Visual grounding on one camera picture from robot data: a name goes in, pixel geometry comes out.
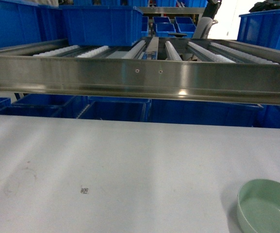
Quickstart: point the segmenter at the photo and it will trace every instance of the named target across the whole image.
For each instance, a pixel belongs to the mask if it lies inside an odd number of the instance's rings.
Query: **metal bar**
[[[224,59],[223,57],[217,56],[216,54],[206,50],[205,48],[193,43],[188,42],[188,47],[196,54],[199,59],[204,61],[219,62],[219,63],[229,63],[230,61]]]
[[[0,56],[0,91],[280,104],[280,65]]]
[[[202,7],[139,7],[144,14],[203,14]]]
[[[212,40],[212,42],[220,43],[221,45],[240,50],[248,54],[264,58],[280,64],[280,50],[274,50],[257,45],[250,45],[234,40]]]
[[[110,47],[108,47],[108,46],[102,46],[102,47],[99,47],[97,49],[82,53],[82,54],[78,55],[77,57],[79,57],[79,58],[92,58],[92,57],[98,56],[102,53],[105,53],[109,49],[110,49]]]
[[[13,46],[0,49],[0,55],[17,56],[25,55],[32,56],[34,54],[56,50],[68,46],[67,40],[54,40],[35,44]]]
[[[159,46],[159,37],[153,37],[143,55],[143,59],[157,60],[158,46]]]
[[[141,40],[125,56],[123,56],[122,59],[134,59],[134,58],[137,58],[139,56],[139,54],[145,48],[145,45],[146,45],[146,42],[144,40]]]
[[[278,64],[278,63],[273,63],[272,61],[268,61],[264,58],[259,58],[251,54],[234,50],[232,48],[217,43],[210,43],[209,48],[214,49],[214,51],[217,51],[220,54],[223,54],[224,56],[230,59],[234,58],[235,60],[239,60],[239,61],[246,60],[248,61],[248,63],[255,63],[255,64],[269,64],[269,65]]]
[[[165,43],[165,48],[167,50],[167,56],[169,61],[182,61],[180,55],[178,52],[175,50],[173,45],[170,43],[170,41],[167,41]]]
[[[57,49],[57,50],[51,50],[51,51],[43,52],[40,54],[34,54],[33,56],[35,56],[35,57],[54,57],[54,56],[59,56],[66,52],[72,52],[72,51],[75,51],[78,49],[80,49],[80,47],[78,45],[72,45],[72,46],[64,47],[64,48]]]

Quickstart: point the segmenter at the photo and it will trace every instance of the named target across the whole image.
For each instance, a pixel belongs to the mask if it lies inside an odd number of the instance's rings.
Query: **metal shelf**
[[[203,7],[139,7],[144,14],[203,14]]]
[[[278,50],[226,40],[142,40],[147,60],[32,56],[68,46],[66,40],[0,50],[0,91],[280,104]],[[165,60],[166,41],[184,61]],[[218,43],[279,65],[191,62],[188,57],[197,53],[188,48],[190,41],[208,50]]]

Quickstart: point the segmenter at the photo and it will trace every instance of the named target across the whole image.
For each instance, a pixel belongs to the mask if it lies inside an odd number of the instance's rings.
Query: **white tabletop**
[[[239,233],[256,178],[280,130],[0,116],[0,233]]]

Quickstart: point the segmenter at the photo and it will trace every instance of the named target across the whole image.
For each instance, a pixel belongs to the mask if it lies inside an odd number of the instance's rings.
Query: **white wall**
[[[236,40],[240,25],[239,15],[249,13],[249,9],[259,1],[263,0],[223,0],[214,18],[219,23],[212,26],[209,38]]]

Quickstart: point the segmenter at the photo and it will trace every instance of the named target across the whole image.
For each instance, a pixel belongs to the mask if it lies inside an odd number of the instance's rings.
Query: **white roller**
[[[33,57],[51,57],[51,56],[55,56],[57,54],[68,52],[68,51],[75,50],[75,49],[78,49],[78,48],[79,48],[78,45],[72,45],[72,46],[61,48],[61,49],[58,49],[58,50],[52,50],[52,51],[49,51],[49,52],[43,52],[43,53],[40,53],[40,54],[35,54],[35,55],[33,55]]]
[[[78,55],[77,57],[80,57],[80,58],[91,58],[91,57],[94,57],[94,56],[97,56],[98,54],[100,53],[103,53],[105,52],[106,50],[110,49],[110,47],[108,46],[102,46],[100,48],[97,48],[95,50],[91,50],[89,52],[85,52],[81,55]]]
[[[178,52],[175,50],[175,48],[173,47],[173,45],[170,43],[170,41],[167,41],[165,43],[165,47],[168,51],[168,59],[171,61],[181,61],[181,57],[179,56]]]
[[[128,53],[126,53],[126,55],[123,56],[122,59],[133,59],[145,44],[146,42],[144,40],[141,40]]]
[[[220,57],[206,49],[204,49],[203,47],[196,45],[193,42],[188,42],[188,45],[190,47],[192,47],[193,49],[197,50],[198,52],[202,53],[204,56],[208,57],[210,60],[214,61],[214,62],[219,62],[219,63],[231,63],[229,61],[229,59],[225,58],[225,57]]]
[[[245,52],[234,50],[232,48],[229,48],[229,47],[226,47],[224,45],[217,44],[217,43],[210,43],[210,45],[212,47],[215,47],[215,48],[218,48],[220,50],[223,50],[223,51],[226,51],[228,53],[231,53],[233,55],[237,55],[239,57],[248,59],[248,60],[250,60],[252,62],[255,62],[255,63],[258,63],[258,64],[271,64],[271,65],[272,64],[278,64],[278,63],[274,63],[272,61],[268,61],[268,60],[260,58],[260,57],[253,56],[253,55],[245,53]]]

